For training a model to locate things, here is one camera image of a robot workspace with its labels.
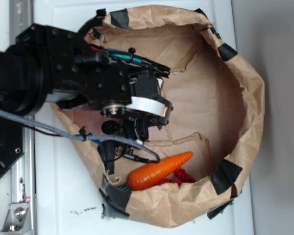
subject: paper bag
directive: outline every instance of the paper bag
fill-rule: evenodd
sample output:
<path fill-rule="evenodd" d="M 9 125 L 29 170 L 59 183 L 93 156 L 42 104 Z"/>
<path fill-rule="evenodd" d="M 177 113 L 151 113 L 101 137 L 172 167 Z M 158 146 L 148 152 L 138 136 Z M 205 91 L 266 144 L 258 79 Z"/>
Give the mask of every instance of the paper bag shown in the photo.
<path fill-rule="evenodd" d="M 120 191 L 142 164 L 121 158 L 108 174 L 91 141 L 73 142 L 105 198 L 105 214 L 175 227 L 225 204 L 242 191 L 259 150 L 264 122 L 264 82 L 253 67 L 222 41 L 203 12 L 143 6 L 100 14 L 85 30 L 89 43 L 127 51 L 171 67 L 163 94 L 174 106 L 170 123 L 149 129 L 145 146 L 161 158 L 186 151 L 183 168 L 196 183 L 167 183 L 143 191 Z M 98 111 L 53 109 L 65 127 L 102 134 Z"/>

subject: orange carrot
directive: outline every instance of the orange carrot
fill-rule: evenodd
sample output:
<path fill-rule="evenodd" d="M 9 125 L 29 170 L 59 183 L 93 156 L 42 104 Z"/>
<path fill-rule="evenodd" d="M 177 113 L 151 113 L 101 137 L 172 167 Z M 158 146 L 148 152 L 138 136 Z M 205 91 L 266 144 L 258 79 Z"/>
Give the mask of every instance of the orange carrot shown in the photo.
<path fill-rule="evenodd" d="M 144 190 L 158 184 L 161 180 L 179 169 L 193 156 L 193 152 L 186 152 L 165 158 L 160 163 L 150 163 L 135 171 L 128 178 L 128 184 L 133 191 Z"/>

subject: black duct tape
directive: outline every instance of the black duct tape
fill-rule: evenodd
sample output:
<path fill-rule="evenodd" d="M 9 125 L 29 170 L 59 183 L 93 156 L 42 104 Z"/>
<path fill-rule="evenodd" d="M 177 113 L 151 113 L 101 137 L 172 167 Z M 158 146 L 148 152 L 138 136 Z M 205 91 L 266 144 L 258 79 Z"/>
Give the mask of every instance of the black duct tape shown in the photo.
<path fill-rule="evenodd" d="M 107 216 L 110 218 L 119 218 L 119 219 L 128 219 L 129 218 L 128 213 L 125 213 L 121 210 L 118 210 L 115 207 L 112 207 L 106 201 L 103 202 L 102 207 L 103 207 L 103 212 L 102 212 L 103 217 Z"/>
<path fill-rule="evenodd" d="M 111 208 L 116 209 L 119 213 L 125 213 L 129 198 L 131 197 L 132 191 L 122 191 L 118 190 L 117 188 L 112 187 L 109 185 L 107 179 L 104 177 L 102 182 L 102 187 L 105 189 L 105 195 L 102 192 L 102 195 L 105 201 L 110 205 Z"/>
<path fill-rule="evenodd" d="M 218 170 L 211 175 L 211 182 L 217 194 L 220 195 L 232 187 L 242 170 L 240 166 L 223 159 Z"/>
<path fill-rule="evenodd" d="M 238 54 L 236 50 L 234 50 L 232 47 L 230 47 L 226 43 L 218 47 L 218 51 L 223 61 L 229 61 L 230 59 L 232 59 L 234 56 Z"/>
<path fill-rule="evenodd" d="M 88 20 L 78 31 L 80 35 L 83 37 L 89 32 L 89 30 L 93 27 L 101 27 L 102 21 L 106 16 L 106 9 L 97 10 L 97 15 L 90 20 Z"/>
<path fill-rule="evenodd" d="M 112 25 L 121 29 L 128 30 L 129 18 L 126 8 L 121 11 L 110 12 L 110 15 Z"/>
<path fill-rule="evenodd" d="M 218 214 L 222 213 L 223 210 L 228 206 L 228 205 L 232 205 L 233 204 L 233 199 L 231 199 L 230 201 L 228 201 L 227 203 L 212 209 L 211 211 L 209 211 L 207 213 L 207 216 L 209 219 L 213 219 L 214 217 L 216 217 Z"/>
<path fill-rule="evenodd" d="M 203 14 L 206 18 L 208 18 L 207 15 L 200 8 L 196 9 L 195 12 Z"/>

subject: screw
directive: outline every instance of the screw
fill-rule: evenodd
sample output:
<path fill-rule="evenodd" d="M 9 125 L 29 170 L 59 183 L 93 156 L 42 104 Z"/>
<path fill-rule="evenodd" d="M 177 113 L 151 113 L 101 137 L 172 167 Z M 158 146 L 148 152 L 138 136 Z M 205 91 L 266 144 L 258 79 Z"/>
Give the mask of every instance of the screw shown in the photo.
<path fill-rule="evenodd" d="M 55 29 L 55 28 L 52 30 L 51 33 L 52 33 L 52 35 L 55 36 L 55 37 L 59 35 L 59 31 L 58 31 L 57 29 Z"/>
<path fill-rule="evenodd" d="M 121 86 L 121 91 L 126 92 L 126 85 Z"/>
<path fill-rule="evenodd" d="M 102 84 L 102 83 L 98 83 L 97 88 L 98 88 L 99 90 L 101 90 L 101 89 L 103 88 L 103 84 Z"/>
<path fill-rule="evenodd" d="M 68 38 L 68 39 L 72 39 L 72 38 L 73 38 L 73 34 L 68 33 L 68 34 L 67 34 L 67 38 Z"/>
<path fill-rule="evenodd" d="M 61 71 L 63 69 L 63 65 L 62 64 L 57 64 L 56 69 L 58 71 Z"/>
<path fill-rule="evenodd" d="M 26 214 L 26 211 L 24 210 L 24 208 L 19 207 L 14 211 L 14 214 L 15 214 L 15 217 L 21 218 L 21 217 L 24 217 L 24 215 Z"/>
<path fill-rule="evenodd" d="M 102 69 L 101 69 L 100 67 L 97 67 L 97 68 L 95 69 L 95 72 L 96 72 L 96 73 L 101 73 L 101 72 L 102 72 Z"/>
<path fill-rule="evenodd" d="M 71 70 L 72 72 L 78 72 L 78 67 L 76 65 L 73 65 Z"/>

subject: wire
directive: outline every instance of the wire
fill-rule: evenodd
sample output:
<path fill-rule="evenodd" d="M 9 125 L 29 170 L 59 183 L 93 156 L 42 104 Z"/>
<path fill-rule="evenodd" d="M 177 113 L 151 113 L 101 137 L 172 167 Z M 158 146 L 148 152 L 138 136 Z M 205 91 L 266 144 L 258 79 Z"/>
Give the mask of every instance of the wire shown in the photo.
<path fill-rule="evenodd" d="M 60 130 L 54 126 L 50 126 L 50 125 L 41 123 L 39 121 L 30 120 L 28 118 L 21 117 L 21 116 L 15 115 L 15 114 L 11 114 L 11 113 L 3 111 L 3 110 L 0 110 L 0 117 L 7 119 L 7 120 L 10 120 L 10 121 L 18 122 L 18 123 L 21 123 L 21 124 L 24 124 L 27 126 L 40 127 L 42 129 L 49 130 L 49 131 L 54 132 L 60 136 L 66 137 L 66 138 L 74 140 L 74 141 L 92 141 L 92 140 L 117 141 L 120 143 L 124 143 L 124 144 L 130 145 L 130 146 L 133 146 L 137 149 L 143 150 L 143 151 L 153 155 L 157 159 L 157 162 L 160 162 L 160 158 L 159 158 L 158 154 L 156 154 L 155 152 L 151 151 L 150 149 L 136 143 L 135 141 L 126 139 L 124 137 L 113 136 L 113 135 L 91 135 L 91 136 L 72 135 L 72 134 L 65 132 L 63 130 Z"/>

